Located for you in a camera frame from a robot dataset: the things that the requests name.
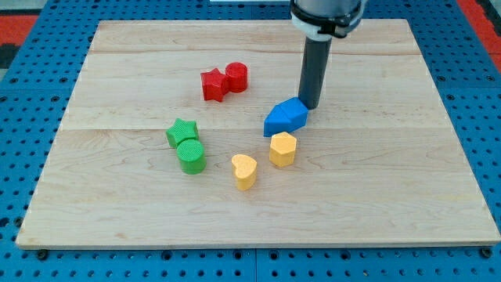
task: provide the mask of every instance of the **blue pegboard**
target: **blue pegboard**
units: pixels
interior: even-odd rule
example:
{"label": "blue pegboard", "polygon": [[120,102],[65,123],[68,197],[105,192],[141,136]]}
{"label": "blue pegboard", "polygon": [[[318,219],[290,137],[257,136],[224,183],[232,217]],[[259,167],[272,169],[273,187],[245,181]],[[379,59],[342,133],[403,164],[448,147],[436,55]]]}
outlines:
{"label": "blue pegboard", "polygon": [[[370,0],[365,17],[409,21],[499,226],[501,76],[459,7],[446,0]],[[0,83],[0,280],[499,280],[499,245],[49,253],[16,247],[18,225],[100,20],[288,18],[285,5],[49,0]]]}

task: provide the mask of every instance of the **red block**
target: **red block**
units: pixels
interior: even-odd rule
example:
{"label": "red block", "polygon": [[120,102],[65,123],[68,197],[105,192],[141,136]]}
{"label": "red block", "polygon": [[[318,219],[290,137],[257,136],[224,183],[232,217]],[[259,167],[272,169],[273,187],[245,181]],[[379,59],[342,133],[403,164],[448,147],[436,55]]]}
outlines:
{"label": "red block", "polygon": [[213,99],[222,102],[222,97],[229,91],[229,82],[226,75],[222,74],[218,68],[200,75],[202,77],[204,100]]}
{"label": "red block", "polygon": [[226,67],[226,76],[229,79],[229,91],[240,93],[247,89],[247,66],[234,62]]}

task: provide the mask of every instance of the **green cylinder block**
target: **green cylinder block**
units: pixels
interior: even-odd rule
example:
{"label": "green cylinder block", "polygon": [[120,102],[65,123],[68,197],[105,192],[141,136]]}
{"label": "green cylinder block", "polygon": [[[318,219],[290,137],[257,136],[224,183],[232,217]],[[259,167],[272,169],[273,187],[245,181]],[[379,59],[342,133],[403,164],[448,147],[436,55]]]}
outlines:
{"label": "green cylinder block", "polygon": [[178,159],[181,170],[189,175],[201,173],[207,162],[204,156],[204,145],[198,140],[188,139],[178,145]]}

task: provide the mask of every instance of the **wooden board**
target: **wooden board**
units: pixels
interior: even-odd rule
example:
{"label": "wooden board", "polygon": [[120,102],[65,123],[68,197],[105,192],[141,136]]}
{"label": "wooden board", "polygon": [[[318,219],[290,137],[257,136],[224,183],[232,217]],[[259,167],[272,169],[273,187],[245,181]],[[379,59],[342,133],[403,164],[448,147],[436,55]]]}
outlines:
{"label": "wooden board", "polygon": [[[297,93],[305,37],[287,21],[99,25],[17,243],[39,249],[489,245],[485,200],[404,20],[334,40],[294,165],[263,121]],[[249,89],[201,99],[200,72],[242,61]],[[196,120],[207,168],[185,175],[164,130]],[[258,161],[238,191],[231,157]]]}

